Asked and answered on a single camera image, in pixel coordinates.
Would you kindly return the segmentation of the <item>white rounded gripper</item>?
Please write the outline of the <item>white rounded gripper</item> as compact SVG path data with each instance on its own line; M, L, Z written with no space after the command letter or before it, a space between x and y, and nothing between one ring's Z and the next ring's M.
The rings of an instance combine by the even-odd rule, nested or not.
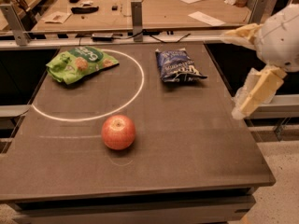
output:
M251 68L244 85L237 90L233 98L235 107L232 116L234 119L244 119L260 104L272 100L287 76L283 69L287 72L299 71L299 5L284 7L268 18L263 26L247 24L222 33L220 39L225 44L256 49L260 60L273 64L261 71Z

